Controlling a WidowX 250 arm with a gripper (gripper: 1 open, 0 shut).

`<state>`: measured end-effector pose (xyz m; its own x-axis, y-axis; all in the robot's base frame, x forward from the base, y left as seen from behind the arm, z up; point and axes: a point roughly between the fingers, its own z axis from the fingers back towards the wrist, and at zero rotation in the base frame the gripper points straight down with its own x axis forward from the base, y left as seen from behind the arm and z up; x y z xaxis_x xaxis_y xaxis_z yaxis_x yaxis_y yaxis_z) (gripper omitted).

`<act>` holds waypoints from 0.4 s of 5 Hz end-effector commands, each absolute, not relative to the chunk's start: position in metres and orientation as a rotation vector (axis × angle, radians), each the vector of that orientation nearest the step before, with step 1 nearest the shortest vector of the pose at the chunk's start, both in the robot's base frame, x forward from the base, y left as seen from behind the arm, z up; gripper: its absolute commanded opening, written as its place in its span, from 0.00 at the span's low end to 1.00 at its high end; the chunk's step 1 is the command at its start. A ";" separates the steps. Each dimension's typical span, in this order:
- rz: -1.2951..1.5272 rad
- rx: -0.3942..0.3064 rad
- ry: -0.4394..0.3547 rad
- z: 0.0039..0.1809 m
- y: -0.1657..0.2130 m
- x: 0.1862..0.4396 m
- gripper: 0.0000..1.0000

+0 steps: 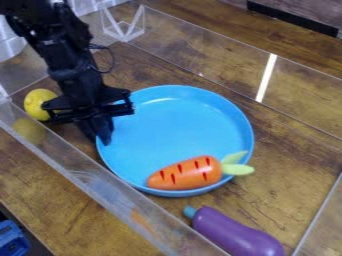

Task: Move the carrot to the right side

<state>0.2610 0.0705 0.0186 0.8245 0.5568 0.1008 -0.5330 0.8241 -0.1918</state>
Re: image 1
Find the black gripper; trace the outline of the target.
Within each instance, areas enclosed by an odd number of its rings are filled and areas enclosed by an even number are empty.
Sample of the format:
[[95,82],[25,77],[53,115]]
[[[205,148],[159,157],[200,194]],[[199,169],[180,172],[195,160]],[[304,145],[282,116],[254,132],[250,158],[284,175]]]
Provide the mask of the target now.
[[95,64],[79,63],[73,68],[48,68],[48,75],[57,83],[61,95],[41,103],[48,113],[48,123],[75,124],[85,137],[111,143],[112,116],[131,115],[133,105],[128,89],[109,87],[103,82],[103,72]]

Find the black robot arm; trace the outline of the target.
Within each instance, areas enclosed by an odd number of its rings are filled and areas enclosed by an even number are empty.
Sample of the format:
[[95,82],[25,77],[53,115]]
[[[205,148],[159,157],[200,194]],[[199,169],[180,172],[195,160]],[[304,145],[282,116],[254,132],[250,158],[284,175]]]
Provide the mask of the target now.
[[131,91],[109,87],[91,51],[88,25],[67,0],[0,0],[0,15],[47,64],[61,95],[41,103],[49,123],[75,123],[84,135],[111,143],[115,116],[133,113]]

